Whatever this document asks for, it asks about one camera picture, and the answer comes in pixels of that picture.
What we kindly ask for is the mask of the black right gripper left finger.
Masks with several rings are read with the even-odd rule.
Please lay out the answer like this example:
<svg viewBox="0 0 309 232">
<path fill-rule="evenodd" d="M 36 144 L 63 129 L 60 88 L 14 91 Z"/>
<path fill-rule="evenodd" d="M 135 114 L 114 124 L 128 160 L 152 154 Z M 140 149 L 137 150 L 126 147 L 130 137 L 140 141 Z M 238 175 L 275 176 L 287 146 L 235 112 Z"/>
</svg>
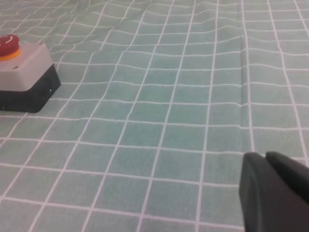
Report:
<svg viewBox="0 0 309 232">
<path fill-rule="evenodd" d="M 244 154 L 239 198 L 246 232 L 309 230 L 309 204 L 285 184 L 266 156 Z"/>
</svg>

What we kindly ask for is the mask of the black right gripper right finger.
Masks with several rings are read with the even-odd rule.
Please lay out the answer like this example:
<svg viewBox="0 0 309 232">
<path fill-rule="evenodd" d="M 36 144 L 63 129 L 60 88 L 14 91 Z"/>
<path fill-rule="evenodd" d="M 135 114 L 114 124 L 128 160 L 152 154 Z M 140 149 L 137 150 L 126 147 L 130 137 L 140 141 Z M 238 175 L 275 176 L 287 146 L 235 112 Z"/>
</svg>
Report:
<svg viewBox="0 0 309 232">
<path fill-rule="evenodd" d="M 309 168 L 279 152 L 267 152 L 266 160 L 285 184 L 309 203 Z"/>
</svg>

